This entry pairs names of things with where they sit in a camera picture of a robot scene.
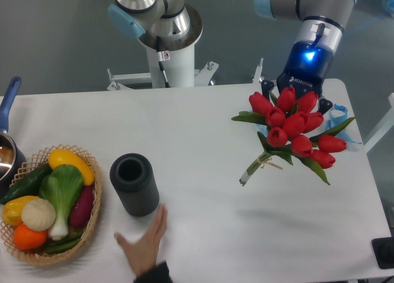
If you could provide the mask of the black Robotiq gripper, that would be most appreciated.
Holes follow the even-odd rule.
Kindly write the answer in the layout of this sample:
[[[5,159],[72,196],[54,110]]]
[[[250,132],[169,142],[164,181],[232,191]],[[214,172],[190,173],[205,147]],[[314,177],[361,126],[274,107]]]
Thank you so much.
[[[307,42],[293,45],[283,72],[276,79],[281,93],[285,88],[293,86],[296,97],[303,97],[314,92],[320,97],[326,74],[333,60],[333,53],[323,47],[313,47]],[[271,80],[264,79],[261,83],[262,95],[269,97],[275,87]],[[332,101],[321,97],[318,100],[318,111],[326,114],[333,107]]]

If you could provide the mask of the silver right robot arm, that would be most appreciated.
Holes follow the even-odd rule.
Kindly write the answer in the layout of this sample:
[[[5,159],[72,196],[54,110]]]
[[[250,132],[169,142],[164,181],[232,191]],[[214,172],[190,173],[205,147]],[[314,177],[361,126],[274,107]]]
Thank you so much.
[[[317,96],[336,54],[356,0],[254,0],[262,17],[301,21],[283,72],[276,83],[279,90],[295,88],[297,98],[309,92]]]

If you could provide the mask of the dark sleeve forearm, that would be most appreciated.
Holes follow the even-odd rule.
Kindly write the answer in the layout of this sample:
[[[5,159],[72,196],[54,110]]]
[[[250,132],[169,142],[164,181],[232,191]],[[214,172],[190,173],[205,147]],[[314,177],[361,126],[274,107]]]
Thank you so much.
[[[173,283],[167,261],[163,261],[144,274],[137,276],[134,283]]]

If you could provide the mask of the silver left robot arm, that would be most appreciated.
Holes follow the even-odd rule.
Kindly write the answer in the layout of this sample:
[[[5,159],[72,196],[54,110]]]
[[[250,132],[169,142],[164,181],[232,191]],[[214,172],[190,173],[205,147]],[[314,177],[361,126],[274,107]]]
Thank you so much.
[[[327,7],[329,0],[254,0],[259,15],[296,17],[302,22],[283,72],[279,90],[293,86],[297,97],[323,93],[323,81],[338,43],[342,25]],[[185,0],[115,0],[108,7],[112,23],[146,49],[155,88],[194,87],[210,83],[217,65],[195,69],[195,44],[203,24]]]

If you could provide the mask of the bare human hand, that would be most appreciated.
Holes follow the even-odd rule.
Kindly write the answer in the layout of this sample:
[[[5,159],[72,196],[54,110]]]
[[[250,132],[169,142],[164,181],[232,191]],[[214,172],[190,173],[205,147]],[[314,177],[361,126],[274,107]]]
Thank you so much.
[[[159,245],[167,230],[167,215],[165,205],[159,205],[152,224],[137,242],[129,242],[122,234],[114,233],[136,277],[156,266]]]

